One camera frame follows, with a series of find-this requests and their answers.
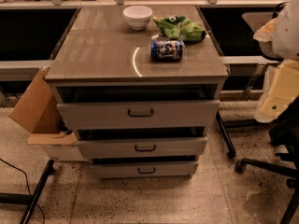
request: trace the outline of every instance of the blue can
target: blue can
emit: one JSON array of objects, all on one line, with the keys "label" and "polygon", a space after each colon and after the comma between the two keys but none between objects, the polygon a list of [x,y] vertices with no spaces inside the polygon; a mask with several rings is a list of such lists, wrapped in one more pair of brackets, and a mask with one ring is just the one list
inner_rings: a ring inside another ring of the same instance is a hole
[{"label": "blue can", "polygon": [[158,41],[153,40],[149,45],[150,57],[154,60],[180,60],[185,44],[181,40]]}]

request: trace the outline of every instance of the speckled floor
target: speckled floor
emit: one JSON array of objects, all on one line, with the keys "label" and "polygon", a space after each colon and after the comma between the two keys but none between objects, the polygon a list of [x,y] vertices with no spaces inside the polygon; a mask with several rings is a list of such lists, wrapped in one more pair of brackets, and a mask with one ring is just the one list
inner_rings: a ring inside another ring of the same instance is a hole
[{"label": "speckled floor", "polygon": [[[255,101],[222,102],[224,120],[252,118]],[[12,121],[12,108],[0,108],[0,158],[28,174],[31,191],[48,161],[39,147],[28,147],[29,133]],[[229,160],[217,123],[192,178],[146,178],[99,181],[87,162],[54,163],[38,204],[45,223],[279,223],[293,190],[286,177],[248,166],[234,172],[235,163],[254,158],[282,163],[275,157],[284,147],[271,147],[261,128],[230,129],[237,157]],[[0,192],[27,194],[22,173],[0,162]],[[0,222],[19,223],[24,206],[0,204]],[[30,223],[42,223],[36,208]],[[292,223],[299,223],[296,212]]]}]

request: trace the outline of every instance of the open cardboard box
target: open cardboard box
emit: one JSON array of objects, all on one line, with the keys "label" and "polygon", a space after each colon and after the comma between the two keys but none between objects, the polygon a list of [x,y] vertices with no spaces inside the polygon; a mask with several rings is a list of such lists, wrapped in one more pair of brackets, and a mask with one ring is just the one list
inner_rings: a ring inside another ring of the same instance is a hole
[{"label": "open cardboard box", "polygon": [[62,132],[62,118],[49,84],[47,69],[40,69],[9,115],[30,133],[28,145],[40,146],[55,161],[86,161],[73,133]]}]

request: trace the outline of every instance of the black handle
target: black handle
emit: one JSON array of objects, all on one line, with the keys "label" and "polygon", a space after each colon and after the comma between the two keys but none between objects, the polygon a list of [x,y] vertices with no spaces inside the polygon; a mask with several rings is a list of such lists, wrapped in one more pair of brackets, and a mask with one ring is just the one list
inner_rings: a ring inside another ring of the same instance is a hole
[{"label": "black handle", "polygon": [[149,113],[137,113],[128,109],[128,116],[131,118],[140,118],[140,117],[152,117],[153,109],[149,111]]},{"label": "black handle", "polygon": [[156,172],[156,168],[153,167],[151,170],[141,170],[141,168],[138,168],[138,172],[141,174],[141,175],[150,175],[150,174],[153,174]]},{"label": "black handle", "polygon": [[138,145],[135,145],[136,152],[152,152],[155,149],[156,149],[156,145],[153,145],[152,147],[138,147]]}]

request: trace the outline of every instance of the crumpled green bag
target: crumpled green bag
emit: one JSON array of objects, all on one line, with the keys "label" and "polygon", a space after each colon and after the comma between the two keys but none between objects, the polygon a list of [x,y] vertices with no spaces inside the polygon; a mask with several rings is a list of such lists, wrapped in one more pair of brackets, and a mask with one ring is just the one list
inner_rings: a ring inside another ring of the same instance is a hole
[{"label": "crumpled green bag", "polygon": [[185,16],[169,18],[153,17],[153,21],[159,27],[160,31],[169,39],[202,41],[206,37],[206,30]]}]

